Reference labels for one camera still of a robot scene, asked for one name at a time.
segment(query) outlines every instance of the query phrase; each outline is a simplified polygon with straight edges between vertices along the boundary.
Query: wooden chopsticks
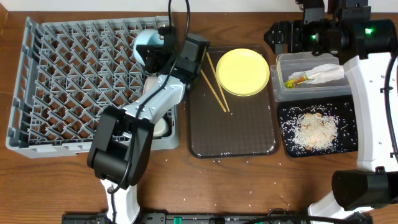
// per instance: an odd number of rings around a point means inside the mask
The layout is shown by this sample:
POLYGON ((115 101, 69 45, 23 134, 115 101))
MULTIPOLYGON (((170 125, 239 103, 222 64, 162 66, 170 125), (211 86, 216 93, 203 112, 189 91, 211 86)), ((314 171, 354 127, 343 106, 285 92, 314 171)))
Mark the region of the wooden chopsticks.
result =
MULTIPOLYGON (((210 66, 211 66, 211 69, 212 69, 212 71, 213 71, 214 77, 216 78, 217 85, 218 85, 218 88, 220 89, 221 96, 223 97, 223 100, 224 100, 226 109, 227 109, 228 112, 229 112, 229 106, 228 106, 228 104, 227 104, 227 102, 226 102, 226 99, 225 99, 225 96, 224 96, 224 92, 223 92, 223 89, 222 89, 222 87, 221 87, 221 85, 220 85, 220 82, 218 81, 218 78, 217 78, 217 75, 216 75, 216 70, 214 69, 213 62, 211 61, 209 52, 206 52, 206 55, 207 55, 207 58, 208 58, 208 60, 209 60, 209 62, 210 62, 210 66)), ((224 108, 224 106, 223 106, 223 104, 221 103, 220 99, 218 100, 218 102, 220 103, 221 107, 224 108)))
POLYGON ((206 77, 205 73, 203 72, 203 70, 200 70, 200 72, 201 72, 201 74, 203 75, 203 78, 205 78, 205 80, 206 80, 206 82, 207 82, 207 85, 209 85, 211 91, 213 92, 214 96, 216 97, 216 99, 217 99, 218 103, 220 104, 221 108, 223 109, 224 112, 226 112, 226 109, 225 109, 223 103, 222 103, 221 100, 218 98, 216 91, 214 91, 213 87, 211 86, 211 84, 210 84, 210 82, 209 82, 209 79, 207 79, 207 77, 206 77))

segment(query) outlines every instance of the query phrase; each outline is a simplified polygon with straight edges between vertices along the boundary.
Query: robotic arm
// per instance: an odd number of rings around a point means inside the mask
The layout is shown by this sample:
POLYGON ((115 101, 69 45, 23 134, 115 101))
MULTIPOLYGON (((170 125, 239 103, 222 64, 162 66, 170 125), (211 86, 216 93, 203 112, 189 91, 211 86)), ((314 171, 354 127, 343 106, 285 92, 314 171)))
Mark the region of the robotic arm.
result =
POLYGON ((371 21, 367 0, 329 1, 332 20, 323 18, 322 0, 296 2, 304 8, 303 20, 275 23, 264 40, 276 54, 283 52, 284 44, 291 53, 337 52, 333 55, 344 65, 358 125, 358 170, 336 171, 333 191, 309 206, 308 214, 348 218, 397 203, 398 154, 392 128, 398 127, 395 25, 390 20, 371 21))
POLYGON ((173 27, 141 32, 135 40, 134 56, 145 66, 145 70, 162 75, 158 76, 155 87, 132 104, 122 109, 107 107, 101 115, 87 164, 95 170, 95 176, 101 179, 107 191, 109 210, 106 216, 116 223, 134 223, 136 220, 140 211, 137 183, 149 160, 154 126, 171 107, 181 102, 185 90, 191 89, 210 45, 202 36, 188 34, 184 48, 177 58, 173 54, 176 43, 173 27), (173 72, 162 88, 167 79, 167 75, 163 74, 170 71, 174 61, 176 64, 173 72), (131 138, 128 146, 112 139, 113 135, 122 134, 131 138), (127 169, 130 153, 131 168, 127 169), (125 172, 128 175, 123 182, 125 172), (118 185, 120 190, 111 194, 109 190, 112 191, 118 185))

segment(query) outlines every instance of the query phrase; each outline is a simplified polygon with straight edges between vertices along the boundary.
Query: wooden table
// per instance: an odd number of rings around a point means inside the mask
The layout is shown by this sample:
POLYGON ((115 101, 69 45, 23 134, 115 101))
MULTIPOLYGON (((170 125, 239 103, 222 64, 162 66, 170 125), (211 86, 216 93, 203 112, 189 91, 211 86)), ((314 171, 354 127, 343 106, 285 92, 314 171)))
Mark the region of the wooden table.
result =
MULTIPOLYGON (((28 159, 5 147, 12 93, 27 16, 38 23, 166 15, 156 12, 11 12, 0 35, 0 222, 60 223, 66 212, 107 209, 105 191, 86 165, 87 154, 28 159)), ((185 13, 175 15, 181 26, 185 13)), ((190 32, 212 45, 259 44, 275 55, 263 34, 276 21, 301 19, 301 13, 193 13, 190 32)), ((398 14, 375 14, 390 18, 398 14)), ((289 159, 283 149, 271 156, 196 159, 187 150, 184 105, 180 106, 178 148, 152 152, 139 183, 142 207, 189 213, 267 213, 271 208, 303 210, 331 190, 336 170, 356 168, 357 153, 289 159)), ((377 224, 398 222, 396 205, 372 211, 377 224)))

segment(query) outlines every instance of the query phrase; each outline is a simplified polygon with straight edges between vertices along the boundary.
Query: cable clip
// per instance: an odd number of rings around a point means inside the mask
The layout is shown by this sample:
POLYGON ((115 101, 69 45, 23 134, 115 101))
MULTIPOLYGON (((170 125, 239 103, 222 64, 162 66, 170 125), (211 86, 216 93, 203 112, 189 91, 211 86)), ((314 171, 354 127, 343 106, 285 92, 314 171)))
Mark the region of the cable clip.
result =
POLYGON ((390 158, 394 158, 398 156, 398 152, 390 152, 390 158))
MULTIPOLYGON (((390 91, 390 90, 393 90, 394 88, 393 87, 389 87, 388 88, 388 90, 390 91)), ((385 88, 380 88, 380 93, 384 93, 384 90, 385 90, 385 88)))

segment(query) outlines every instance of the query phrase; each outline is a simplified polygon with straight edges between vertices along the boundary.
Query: black tray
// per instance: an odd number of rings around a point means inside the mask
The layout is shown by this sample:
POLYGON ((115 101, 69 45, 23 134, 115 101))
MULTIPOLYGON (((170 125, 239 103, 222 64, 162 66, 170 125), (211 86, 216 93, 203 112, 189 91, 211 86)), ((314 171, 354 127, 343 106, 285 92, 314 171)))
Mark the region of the black tray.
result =
POLYGON ((282 102, 279 103, 277 116, 286 153, 291 157, 317 156, 358 150, 358 133, 352 96, 282 102), (317 108, 319 106, 324 106, 326 110, 322 111, 317 108), (294 132, 289 131, 292 126, 285 124, 285 122, 305 113, 321 113, 322 115, 339 117, 338 135, 332 142, 333 147, 326 150, 308 151, 304 147, 296 146, 293 142, 294 132))
MULTIPOLYGON (((251 49, 266 56, 259 45, 210 47, 209 55, 216 68, 218 60, 233 49, 251 49)), ((215 76, 207 57, 202 70, 223 102, 215 76)), ((235 96, 223 91, 231 112, 221 109, 216 98, 202 75, 195 89, 188 95, 188 147, 198 158, 267 155, 279 147, 276 113, 271 113, 269 93, 272 93, 271 80, 258 94, 235 96)))

